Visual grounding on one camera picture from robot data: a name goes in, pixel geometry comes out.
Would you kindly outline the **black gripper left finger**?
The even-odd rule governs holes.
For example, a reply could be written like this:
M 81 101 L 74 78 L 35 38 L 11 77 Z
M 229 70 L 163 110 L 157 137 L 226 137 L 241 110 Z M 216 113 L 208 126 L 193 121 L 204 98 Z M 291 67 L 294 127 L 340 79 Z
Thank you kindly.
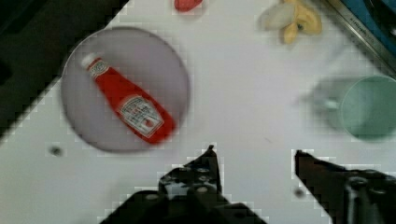
M 210 187 L 222 192 L 219 163 L 214 145 L 193 161 L 163 175 L 158 184 L 159 192 L 169 200 L 184 197 L 191 188 Z

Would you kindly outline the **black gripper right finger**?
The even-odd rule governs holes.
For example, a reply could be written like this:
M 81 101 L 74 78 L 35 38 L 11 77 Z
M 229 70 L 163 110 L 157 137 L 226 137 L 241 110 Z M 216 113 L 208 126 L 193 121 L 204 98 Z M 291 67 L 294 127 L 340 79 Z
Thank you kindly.
M 332 224 L 395 224 L 395 177 L 358 170 L 297 151 L 295 174 L 331 217 Z

